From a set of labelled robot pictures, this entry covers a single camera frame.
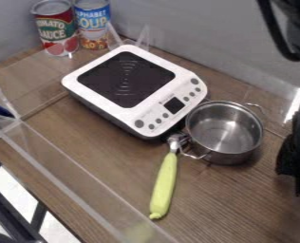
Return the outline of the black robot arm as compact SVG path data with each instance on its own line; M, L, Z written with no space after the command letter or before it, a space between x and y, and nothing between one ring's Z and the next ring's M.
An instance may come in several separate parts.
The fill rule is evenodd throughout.
M300 0L257 0L266 29L281 55L300 62ZM277 156L276 173L294 177L300 197L300 105L292 116L292 133Z

